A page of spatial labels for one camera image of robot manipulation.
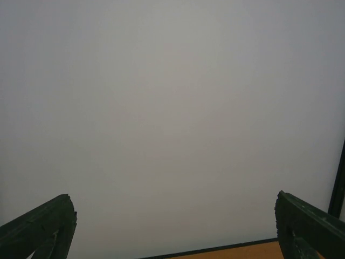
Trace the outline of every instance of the brown wooden surface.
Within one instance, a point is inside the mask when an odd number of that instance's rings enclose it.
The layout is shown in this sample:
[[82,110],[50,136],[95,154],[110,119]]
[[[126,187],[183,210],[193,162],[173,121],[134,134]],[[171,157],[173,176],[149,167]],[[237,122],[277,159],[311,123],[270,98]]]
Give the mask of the brown wooden surface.
[[278,242],[174,257],[174,259],[284,259]]

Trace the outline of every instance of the white panel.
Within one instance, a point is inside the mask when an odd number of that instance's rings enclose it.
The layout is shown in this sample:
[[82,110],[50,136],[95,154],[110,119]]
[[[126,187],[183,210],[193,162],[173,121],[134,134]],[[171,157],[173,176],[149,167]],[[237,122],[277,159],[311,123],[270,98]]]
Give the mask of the white panel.
[[275,237],[279,190],[327,209],[345,2],[0,4],[2,223],[61,193],[69,258]]

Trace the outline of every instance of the black edge strip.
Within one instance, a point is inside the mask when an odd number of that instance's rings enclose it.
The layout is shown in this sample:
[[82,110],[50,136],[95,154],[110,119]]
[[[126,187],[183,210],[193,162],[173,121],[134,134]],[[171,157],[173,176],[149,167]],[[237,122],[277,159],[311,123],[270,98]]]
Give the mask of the black edge strip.
[[330,198],[328,214],[339,219],[345,196],[345,142],[340,156],[332,197]]
[[142,258],[142,259],[164,259],[164,258],[184,256],[184,255],[195,255],[195,254],[200,254],[200,253],[213,252],[213,251],[219,251],[219,250],[231,249],[231,248],[238,248],[238,247],[247,247],[247,246],[252,246],[254,244],[264,244],[264,243],[270,243],[270,242],[275,242],[275,241],[278,241],[278,239],[276,237],[275,238],[270,238],[270,239],[246,242],[246,243],[230,244],[230,245],[221,246],[221,247],[212,247],[212,248],[205,248],[205,249],[200,249],[200,250],[187,251],[187,252],[182,252],[182,253],[145,257],[145,258]]

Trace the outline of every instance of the white wall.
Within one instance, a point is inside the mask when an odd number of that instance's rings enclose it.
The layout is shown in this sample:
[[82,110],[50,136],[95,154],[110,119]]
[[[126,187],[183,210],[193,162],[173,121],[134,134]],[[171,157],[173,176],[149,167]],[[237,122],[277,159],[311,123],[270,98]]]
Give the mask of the white wall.
[[69,258],[275,237],[327,209],[345,137],[345,2],[4,0],[1,223],[60,193]]

